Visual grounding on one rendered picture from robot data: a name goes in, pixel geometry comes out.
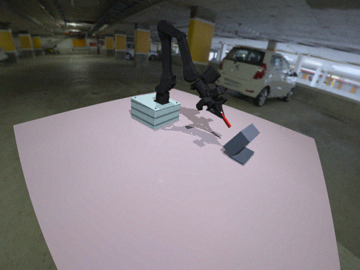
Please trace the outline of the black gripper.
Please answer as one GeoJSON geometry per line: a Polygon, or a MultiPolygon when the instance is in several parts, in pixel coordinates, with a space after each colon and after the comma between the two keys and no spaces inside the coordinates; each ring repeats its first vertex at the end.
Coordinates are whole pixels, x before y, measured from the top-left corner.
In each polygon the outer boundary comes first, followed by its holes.
{"type": "Polygon", "coordinates": [[[228,100],[226,96],[220,96],[218,99],[218,96],[212,97],[213,99],[207,97],[206,91],[210,91],[212,88],[205,87],[203,88],[199,93],[199,98],[202,98],[196,105],[198,110],[203,110],[203,106],[207,106],[206,111],[216,115],[219,118],[223,118],[224,112],[222,105],[228,100]],[[222,115],[222,113],[223,115],[222,115]]]}

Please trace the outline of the blue-grey square panel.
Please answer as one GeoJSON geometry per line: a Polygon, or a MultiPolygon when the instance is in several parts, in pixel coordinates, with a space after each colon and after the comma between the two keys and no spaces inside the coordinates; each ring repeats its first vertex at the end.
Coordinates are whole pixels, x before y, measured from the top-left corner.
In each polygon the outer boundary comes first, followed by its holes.
{"type": "Polygon", "coordinates": [[[251,123],[249,126],[241,130],[223,148],[229,153],[229,158],[234,159],[241,165],[244,165],[248,159],[254,154],[254,151],[245,147],[250,143],[260,132],[251,123]]]}

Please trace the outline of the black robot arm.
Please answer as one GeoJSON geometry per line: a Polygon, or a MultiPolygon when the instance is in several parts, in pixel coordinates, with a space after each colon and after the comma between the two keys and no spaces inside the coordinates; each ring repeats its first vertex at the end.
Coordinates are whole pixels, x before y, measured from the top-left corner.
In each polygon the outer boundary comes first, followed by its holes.
{"type": "MultiPolygon", "coordinates": [[[[200,91],[208,87],[206,82],[213,84],[217,79],[220,78],[220,73],[211,65],[203,73],[198,73],[197,68],[195,67],[190,49],[188,46],[186,34],[176,28],[173,24],[168,21],[161,20],[157,24],[157,33],[161,40],[161,55],[163,62],[163,72],[160,78],[160,84],[155,87],[156,99],[155,102],[165,105],[169,102],[169,92],[176,84],[176,75],[173,75],[172,72],[172,50],[171,50],[171,40],[172,38],[177,39],[178,47],[181,53],[183,61],[183,77],[185,81],[191,83],[197,80],[194,84],[191,84],[191,90],[197,90],[198,94],[200,91]],[[201,79],[200,79],[201,78],[201,79]]],[[[210,91],[206,91],[207,97],[213,99],[214,96],[219,96],[225,94],[225,88],[219,86],[210,91]]]]}

